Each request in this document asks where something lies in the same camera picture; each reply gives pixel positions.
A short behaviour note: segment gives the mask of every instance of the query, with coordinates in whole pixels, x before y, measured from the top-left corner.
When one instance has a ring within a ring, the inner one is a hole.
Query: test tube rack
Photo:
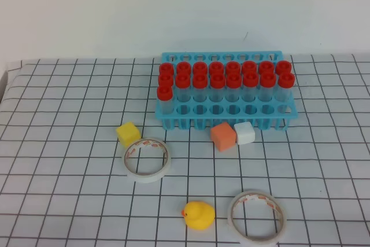
[[[242,64],[246,60],[254,61],[257,65],[262,61],[272,61],[276,65],[278,61],[283,60],[283,53],[281,51],[162,53],[162,62],[172,63],[175,69],[181,61],[189,62],[191,66],[198,61],[203,61],[208,66],[211,62],[220,61],[226,66],[229,61]],[[286,102],[277,101],[274,97],[269,102],[262,102],[257,95],[258,92],[252,102],[246,102],[242,98],[236,102],[229,102],[225,98],[220,102],[212,102],[208,96],[204,102],[195,102],[193,97],[187,102],[179,102],[174,90],[173,112],[162,114],[157,100],[156,118],[162,121],[163,128],[166,130],[174,129],[176,124],[182,130],[189,129],[192,121],[194,128],[198,130],[203,130],[206,126],[216,126],[224,121],[231,126],[249,121],[252,126],[257,126],[261,130],[274,127],[276,130],[284,131],[288,128],[290,120],[298,117],[293,94]],[[231,106],[234,114],[229,113]]]

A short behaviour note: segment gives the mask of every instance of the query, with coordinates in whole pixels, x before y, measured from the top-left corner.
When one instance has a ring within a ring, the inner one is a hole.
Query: red test tube cap
[[[230,61],[226,64],[226,75],[231,74],[232,72],[240,73],[241,65],[236,61]]]
[[[157,97],[160,101],[169,101],[173,97],[171,87],[160,86],[157,88]]]
[[[242,74],[246,72],[257,72],[257,64],[254,61],[245,61],[242,65]]]
[[[261,75],[261,86],[265,88],[272,88],[276,83],[276,75],[273,72],[264,72]]]
[[[193,87],[196,89],[204,89],[208,85],[208,78],[206,75],[196,73],[193,76]]]
[[[175,80],[177,88],[186,89],[190,87],[190,75],[187,73],[178,73]]]
[[[213,75],[214,73],[224,74],[224,65],[221,62],[215,61],[209,64],[209,74]]]
[[[273,73],[273,63],[270,61],[262,61],[258,66],[258,73],[262,75],[264,72]]]
[[[291,64],[285,60],[277,62],[275,68],[275,73],[277,75],[281,75],[283,72],[291,72]]]
[[[158,85],[164,87],[172,87],[173,86],[173,76],[168,73],[162,73],[158,77]]]
[[[160,65],[160,75],[163,73],[173,75],[174,74],[173,65],[171,63],[162,63]]]
[[[256,87],[258,85],[258,73],[246,72],[243,76],[243,84],[245,87]]]
[[[239,73],[232,72],[226,78],[226,86],[231,89],[240,88],[242,85],[242,77]]]
[[[289,89],[294,85],[295,76],[290,72],[283,72],[279,76],[279,81],[277,82],[281,88]]]
[[[215,73],[210,77],[210,86],[215,89],[222,89],[225,87],[226,78],[223,74]]]
[[[176,73],[191,74],[191,65],[186,61],[179,62],[176,66]]]
[[[208,72],[208,69],[207,69],[207,64],[204,63],[204,62],[196,62],[194,65],[193,65],[193,74],[196,75],[198,73],[202,74],[202,75],[206,75]]]

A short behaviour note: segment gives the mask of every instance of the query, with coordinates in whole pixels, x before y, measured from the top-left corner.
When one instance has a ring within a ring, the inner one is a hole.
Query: rubber duck
[[[205,202],[188,202],[181,211],[186,225],[194,230],[204,230],[214,221],[214,208]]]

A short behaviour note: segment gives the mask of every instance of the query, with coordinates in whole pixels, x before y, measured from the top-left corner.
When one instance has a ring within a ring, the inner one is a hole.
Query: masking tape roll
[[[136,152],[139,151],[140,148],[145,147],[145,146],[151,146],[153,148],[161,148],[164,153],[164,159],[165,159],[165,164],[163,167],[156,173],[153,174],[140,174],[136,172],[132,172],[127,164],[127,160],[129,157]],[[161,178],[164,177],[165,174],[167,174],[169,167],[171,166],[171,156],[168,151],[167,145],[154,138],[143,138],[135,141],[129,147],[127,148],[126,152],[122,155],[123,159],[123,166],[124,169],[127,173],[127,176],[133,179],[136,182],[140,183],[150,183],[150,182],[156,182],[157,180],[160,180]]]
[[[247,237],[244,234],[242,234],[235,226],[234,220],[233,220],[233,213],[235,210],[236,205],[243,204],[244,202],[248,201],[260,201],[264,202],[266,205],[271,207],[275,211],[275,215],[278,216],[279,222],[280,222],[280,230],[273,234],[270,237],[266,238],[253,238],[253,237]],[[259,192],[259,191],[246,191],[241,192],[239,195],[237,195],[234,199],[232,199],[230,206],[227,211],[227,224],[229,226],[229,229],[232,231],[232,233],[238,238],[238,241],[242,246],[263,246],[263,247],[273,247],[276,245],[276,243],[279,242],[279,240],[282,238],[286,231],[287,226],[287,218],[286,214],[284,212],[284,209],[282,206],[277,202],[275,198],[270,196],[269,194]]]

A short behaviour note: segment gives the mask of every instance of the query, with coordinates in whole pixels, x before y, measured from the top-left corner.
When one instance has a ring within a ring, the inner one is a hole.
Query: yellow cube
[[[132,122],[123,124],[116,129],[118,139],[121,144],[128,147],[133,141],[141,138],[140,131]]]

